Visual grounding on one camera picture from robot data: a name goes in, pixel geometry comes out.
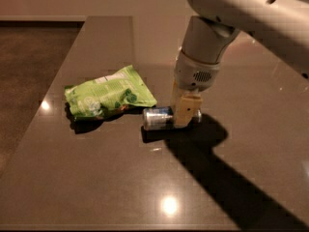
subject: small can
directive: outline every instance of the small can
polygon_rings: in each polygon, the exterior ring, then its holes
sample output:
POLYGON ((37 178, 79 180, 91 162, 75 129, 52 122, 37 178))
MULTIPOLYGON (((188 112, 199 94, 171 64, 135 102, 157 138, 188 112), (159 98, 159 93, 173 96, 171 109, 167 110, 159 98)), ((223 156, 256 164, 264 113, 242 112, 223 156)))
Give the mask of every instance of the small can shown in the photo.
POLYGON ((170 106, 144 109, 143 120, 145 131, 171 130, 174 128, 173 110, 170 106))

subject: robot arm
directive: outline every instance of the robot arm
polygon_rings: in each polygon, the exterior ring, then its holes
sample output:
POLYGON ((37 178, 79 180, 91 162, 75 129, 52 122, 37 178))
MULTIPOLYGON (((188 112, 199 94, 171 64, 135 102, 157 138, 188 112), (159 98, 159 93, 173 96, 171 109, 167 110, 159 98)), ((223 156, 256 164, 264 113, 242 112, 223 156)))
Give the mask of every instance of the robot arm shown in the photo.
POLYGON ((309 5, 297 0, 188 0, 189 22, 175 67, 171 114, 144 111, 145 130, 184 128, 198 117, 201 92, 239 30, 247 32, 305 78, 309 75, 309 5))
POLYGON ((309 4, 298 0, 187 0, 203 18, 247 32, 308 78, 309 4))

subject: plastic bag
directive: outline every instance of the plastic bag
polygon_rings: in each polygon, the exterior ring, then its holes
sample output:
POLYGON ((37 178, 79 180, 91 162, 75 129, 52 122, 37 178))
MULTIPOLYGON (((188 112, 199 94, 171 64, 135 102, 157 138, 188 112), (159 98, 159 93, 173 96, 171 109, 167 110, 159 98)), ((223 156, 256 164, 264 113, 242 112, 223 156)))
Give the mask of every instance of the plastic bag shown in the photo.
POLYGON ((156 100, 133 66, 112 75, 65 88, 75 121, 105 120, 125 110, 152 107, 156 100))

